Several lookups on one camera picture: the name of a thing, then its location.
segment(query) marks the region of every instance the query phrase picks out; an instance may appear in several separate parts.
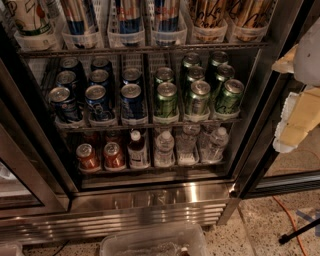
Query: beverage can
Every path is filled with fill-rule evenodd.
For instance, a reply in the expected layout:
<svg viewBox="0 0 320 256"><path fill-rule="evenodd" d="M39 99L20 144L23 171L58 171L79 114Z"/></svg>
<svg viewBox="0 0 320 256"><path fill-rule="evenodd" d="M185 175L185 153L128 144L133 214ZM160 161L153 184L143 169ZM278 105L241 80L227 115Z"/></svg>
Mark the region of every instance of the beverage can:
<svg viewBox="0 0 320 256"><path fill-rule="evenodd" d="M62 122L73 123L82 120L76 99L65 87L53 88L49 93L50 105Z"/></svg>
<svg viewBox="0 0 320 256"><path fill-rule="evenodd" d="M96 121L108 121L115 118L106 97L106 89L102 85L90 86L85 95L89 111Z"/></svg>
<svg viewBox="0 0 320 256"><path fill-rule="evenodd" d="M238 112L243 91L244 85L239 80L230 79L226 81L217 97L215 111L220 114Z"/></svg>
<svg viewBox="0 0 320 256"><path fill-rule="evenodd" d="M155 116L169 118L177 115L177 87L173 83L161 83L155 97Z"/></svg>

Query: refrigerator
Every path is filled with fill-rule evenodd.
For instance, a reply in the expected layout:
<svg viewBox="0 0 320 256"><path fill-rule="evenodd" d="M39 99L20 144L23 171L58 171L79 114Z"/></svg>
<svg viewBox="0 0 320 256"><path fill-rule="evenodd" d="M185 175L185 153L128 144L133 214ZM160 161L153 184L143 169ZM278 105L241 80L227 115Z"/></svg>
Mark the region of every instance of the refrigerator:
<svg viewBox="0 0 320 256"><path fill-rule="evenodd" d="M319 17L318 0L272 1L267 34L258 42L224 39L219 43L187 41L165 47L152 41L147 8L143 19L145 42L139 47L113 47L110 37L114 30L110 27L115 16L114 4L101 0L94 1L94 5L99 8L96 13L105 15L99 21L104 47L93 49L63 45L50 51L26 51L18 44L12 24L2 16L1 242L32 244L103 237L175 222L198 223L203 227L224 225L239 202L246 198L319 188L319 172L314 170L264 177L277 156L272 140L283 101L290 91L300 92L305 87L292 75L272 71L271 66ZM229 55L235 78L245 85L238 117L197 122L219 124L227 129L230 140L223 159L214 164L199 161L192 165L179 165L175 159L170 167L156 167L155 129L175 130L190 122L184 119L179 90L179 119L169 125L155 122L154 73L159 67L170 67L178 84L186 53L198 53L206 68L209 52L214 50ZM80 126L57 123L48 94L55 86L60 60L66 57L78 58L87 76L94 57L105 57L112 62L116 124L94 126L88 119ZM138 68L143 74L147 98L147 117L143 123L128 124L121 119L119 84L123 70L129 67ZM106 131L121 130L128 136L132 129L147 131L150 166L132 169L127 159L127 168L121 171L107 171L103 167L91 174L79 171L76 149L83 143L84 132L98 132L103 139Z"/></svg>

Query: white bottle cap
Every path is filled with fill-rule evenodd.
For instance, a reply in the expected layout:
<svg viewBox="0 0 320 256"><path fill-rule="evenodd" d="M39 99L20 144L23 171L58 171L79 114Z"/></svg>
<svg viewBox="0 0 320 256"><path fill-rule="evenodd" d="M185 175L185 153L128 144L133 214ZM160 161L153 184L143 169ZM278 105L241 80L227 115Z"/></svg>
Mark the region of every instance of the white bottle cap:
<svg viewBox="0 0 320 256"><path fill-rule="evenodd" d="M132 131L130 136L133 141L138 141L141 138L140 132L137 130Z"/></svg>

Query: bottle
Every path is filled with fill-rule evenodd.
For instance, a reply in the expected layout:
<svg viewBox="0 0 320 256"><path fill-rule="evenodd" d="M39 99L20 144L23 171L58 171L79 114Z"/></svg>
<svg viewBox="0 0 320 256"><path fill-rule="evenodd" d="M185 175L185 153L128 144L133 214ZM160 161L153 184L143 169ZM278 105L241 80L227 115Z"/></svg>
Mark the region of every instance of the bottle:
<svg viewBox="0 0 320 256"><path fill-rule="evenodd" d="M130 159L130 168L140 169L149 166L148 152L145 139L140 132L133 130L130 133L131 141L128 144L128 153Z"/></svg>
<svg viewBox="0 0 320 256"><path fill-rule="evenodd" d="M225 150L227 144L229 142L229 135L227 133L226 128L219 127L214 130L210 136L210 142L206 148L208 157L208 162L219 162L222 160L222 153Z"/></svg>
<svg viewBox="0 0 320 256"><path fill-rule="evenodd" d="M173 158L174 138L169 131L162 132L156 138L154 152L154 165L157 167L169 167L174 164Z"/></svg>

